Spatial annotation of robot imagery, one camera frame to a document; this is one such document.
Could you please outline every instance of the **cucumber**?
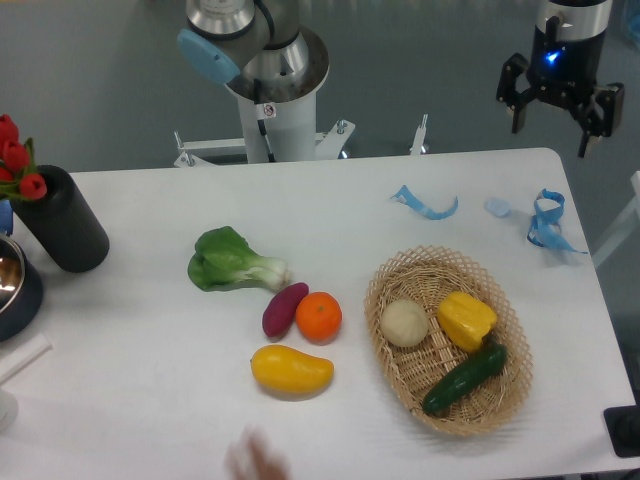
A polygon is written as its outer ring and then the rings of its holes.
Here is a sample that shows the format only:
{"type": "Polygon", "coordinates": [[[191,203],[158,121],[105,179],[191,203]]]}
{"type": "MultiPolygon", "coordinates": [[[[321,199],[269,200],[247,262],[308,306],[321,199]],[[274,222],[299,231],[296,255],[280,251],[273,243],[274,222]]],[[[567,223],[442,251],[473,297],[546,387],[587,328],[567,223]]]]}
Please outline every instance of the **cucumber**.
{"type": "Polygon", "coordinates": [[[454,367],[429,390],[422,401],[422,411],[427,415],[438,416],[489,377],[498,375],[506,360],[507,347],[489,343],[454,367]]]}

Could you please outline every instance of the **stainless steel bowl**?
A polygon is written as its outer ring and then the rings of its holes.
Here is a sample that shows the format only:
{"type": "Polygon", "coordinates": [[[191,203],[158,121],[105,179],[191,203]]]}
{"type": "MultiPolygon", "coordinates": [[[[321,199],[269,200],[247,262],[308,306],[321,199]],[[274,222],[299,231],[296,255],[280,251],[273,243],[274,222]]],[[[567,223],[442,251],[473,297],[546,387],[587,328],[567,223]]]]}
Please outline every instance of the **stainless steel bowl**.
{"type": "Polygon", "coordinates": [[[42,280],[20,246],[0,234],[0,342],[24,329],[42,303],[42,280]]]}

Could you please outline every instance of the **blue light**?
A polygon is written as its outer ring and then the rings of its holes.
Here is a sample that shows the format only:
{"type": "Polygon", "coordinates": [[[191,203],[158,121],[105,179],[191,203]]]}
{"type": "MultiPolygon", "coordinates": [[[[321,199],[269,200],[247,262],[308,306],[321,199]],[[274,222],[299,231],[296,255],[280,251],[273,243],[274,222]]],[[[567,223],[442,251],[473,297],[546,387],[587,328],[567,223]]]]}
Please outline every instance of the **blue light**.
{"type": "Polygon", "coordinates": [[[549,65],[553,65],[559,56],[560,56],[560,52],[551,52],[551,53],[547,53],[547,55],[544,58],[547,60],[549,65]]]}

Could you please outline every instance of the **wicker basket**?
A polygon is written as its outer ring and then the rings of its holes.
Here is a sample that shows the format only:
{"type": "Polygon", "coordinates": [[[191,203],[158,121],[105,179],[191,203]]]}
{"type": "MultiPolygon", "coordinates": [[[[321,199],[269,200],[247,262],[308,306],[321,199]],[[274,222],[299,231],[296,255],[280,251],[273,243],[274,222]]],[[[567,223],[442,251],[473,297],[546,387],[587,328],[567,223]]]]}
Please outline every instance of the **wicker basket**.
{"type": "Polygon", "coordinates": [[[436,430],[456,435],[490,432],[507,422],[526,399],[532,378],[529,345],[516,313],[495,280],[478,263],[443,247],[418,247],[398,253],[382,265],[369,284],[365,315],[375,354],[391,387],[411,413],[436,430]],[[495,339],[508,349],[505,368],[470,395],[454,403],[446,416],[422,412],[426,393],[467,357],[440,327],[436,310],[452,291],[461,290],[491,306],[498,315],[495,339]],[[430,330],[417,346],[399,348],[380,331],[380,315],[398,299],[422,305],[430,330]]]}

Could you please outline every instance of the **yellow mango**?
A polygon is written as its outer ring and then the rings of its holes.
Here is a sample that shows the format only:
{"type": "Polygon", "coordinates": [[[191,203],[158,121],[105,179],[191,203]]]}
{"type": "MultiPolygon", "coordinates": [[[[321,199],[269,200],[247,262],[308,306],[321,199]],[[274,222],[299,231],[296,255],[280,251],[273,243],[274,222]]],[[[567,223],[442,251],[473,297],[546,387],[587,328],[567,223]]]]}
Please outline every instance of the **yellow mango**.
{"type": "Polygon", "coordinates": [[[333,378],[333,363],[284,345],[267,345],[251,359],[256,381],[286,393],[309,394],[326,387],[333,378]]]}
{"type": "Polygon", "coordinates": [[[465,352],[475,352],[496,324],[493,309],[465,292],[451,292],[436,312],[440,326],[451,341],[465,352]]]}

